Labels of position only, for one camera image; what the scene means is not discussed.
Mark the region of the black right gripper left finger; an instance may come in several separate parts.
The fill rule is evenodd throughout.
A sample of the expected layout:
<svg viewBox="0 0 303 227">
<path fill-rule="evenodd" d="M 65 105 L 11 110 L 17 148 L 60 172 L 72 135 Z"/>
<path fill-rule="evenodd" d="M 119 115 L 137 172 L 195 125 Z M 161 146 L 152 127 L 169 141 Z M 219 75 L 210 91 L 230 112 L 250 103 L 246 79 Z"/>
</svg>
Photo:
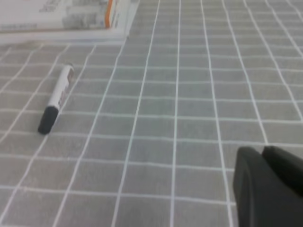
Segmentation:
<svg viewBox="0 0 303 227">
<path fill-rule="evenodd" d="M 303 225 L 303 197 L 286 186 L 252 147 L 237 151 L 233 191 L 240 227 Z"/>
</svg>

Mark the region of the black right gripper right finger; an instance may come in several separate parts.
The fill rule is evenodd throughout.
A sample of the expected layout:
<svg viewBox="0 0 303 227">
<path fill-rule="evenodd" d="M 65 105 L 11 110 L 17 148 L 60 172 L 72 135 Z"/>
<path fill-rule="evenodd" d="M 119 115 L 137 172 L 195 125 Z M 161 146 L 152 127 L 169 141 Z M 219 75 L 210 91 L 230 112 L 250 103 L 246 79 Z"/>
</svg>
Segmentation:
<svg viewBox="0 0 303 227">
<path fill-rule="evenodd" d="M 265 146 L 262 156 L 281 181 L 302 197 L 303 160 L 275 146 Z"/>
</svg>

